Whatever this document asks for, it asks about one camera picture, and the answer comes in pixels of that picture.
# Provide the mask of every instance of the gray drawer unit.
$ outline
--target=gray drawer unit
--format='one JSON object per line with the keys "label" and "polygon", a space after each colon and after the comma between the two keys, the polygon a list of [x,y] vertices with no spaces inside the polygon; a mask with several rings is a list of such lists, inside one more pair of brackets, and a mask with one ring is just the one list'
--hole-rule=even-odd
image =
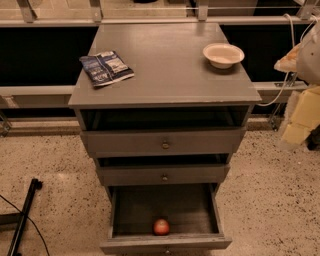
{"label": "gray drawer unit", "polygon": [[245,129],[203,131],[83,132],[91,157],[233,153]]}
{"label": "gray drawer unit", "polygon": [[[89,55],[116,50],[135,72],[94,89],[82,71],[69,102],[112,201],[106,254],[231,243],[214,196],[261,98],[241,64],[218,70],[204,58],[215,42],[226,38],[214,23],[100,25]],[[152,233],[159,217],[167,236]]]}
{"label": "gray drawer unit", "polygon": [[[225,249],[211,184],[117,187],[112,198],[106,253],[159,253],[193,249]],[[154,236],[152,223],[165,218],[168,236]]]}

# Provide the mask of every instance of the terrazzo floor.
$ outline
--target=terrazzo floor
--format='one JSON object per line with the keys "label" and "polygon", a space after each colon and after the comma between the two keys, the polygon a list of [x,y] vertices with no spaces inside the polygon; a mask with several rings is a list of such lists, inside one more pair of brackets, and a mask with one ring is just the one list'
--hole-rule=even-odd
{"label": "terrazzo floor", "polygon": [[[43,182],[30,217],[52,256],[103,255],[99,243],[107,237],[110,202],[78,134],[76,124],[42,124],[16,127],[0,138],[0,193],[21,209],[31,179]],[[278,141],[270,129],[250,129],[232,158],[216,197],[231,245],[173,255],[320,255],[320,151],[301,146],[287,152]],[[0,200],[0,211],[15,209]],[[6,255],[12,235],[0,229],[0,255]],[[19,252],[47,255],[30,222]]]}

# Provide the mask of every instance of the red apple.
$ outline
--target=red apple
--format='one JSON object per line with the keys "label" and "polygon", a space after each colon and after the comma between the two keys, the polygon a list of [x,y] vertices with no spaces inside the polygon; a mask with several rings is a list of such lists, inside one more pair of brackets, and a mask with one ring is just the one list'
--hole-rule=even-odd
{"label": "red apple", "polygon": [[169,230],[169,223],[165,219],[158,219],[153,224],[153,232],[157,236],[168,235]]}

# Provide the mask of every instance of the drawer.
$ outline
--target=drawer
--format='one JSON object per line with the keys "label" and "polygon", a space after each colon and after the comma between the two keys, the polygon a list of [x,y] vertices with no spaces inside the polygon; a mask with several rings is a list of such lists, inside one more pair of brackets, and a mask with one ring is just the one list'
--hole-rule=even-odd
{"label": "drawer", "polygon": [[236,152],[245,128],[196,131],[83,132],[89,156],[154,156]]}
{"label": "drawer", "polygon": [[100,158],[104,186],[222,183],[230,169],[227,154]]}
{"label": "drawer", "polygon": [[[231,243],[222,232],[215,203],[215,184],[123,186],[114,188],[105,254],[171,253],[225,249]],[[156,236],[158,218],[169,222],[170,233]]]}

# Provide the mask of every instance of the white bowl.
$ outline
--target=white bowl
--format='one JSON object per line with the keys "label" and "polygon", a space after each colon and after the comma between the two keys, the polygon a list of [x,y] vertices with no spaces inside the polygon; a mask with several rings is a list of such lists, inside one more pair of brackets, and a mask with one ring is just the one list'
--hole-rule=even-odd
{"label": "white bowl", "polygon": [[203,49],[203,54],[212,66],[220,69],[230,68],[244,59],[244,53],[240,48],[223,43],[207,45]]}

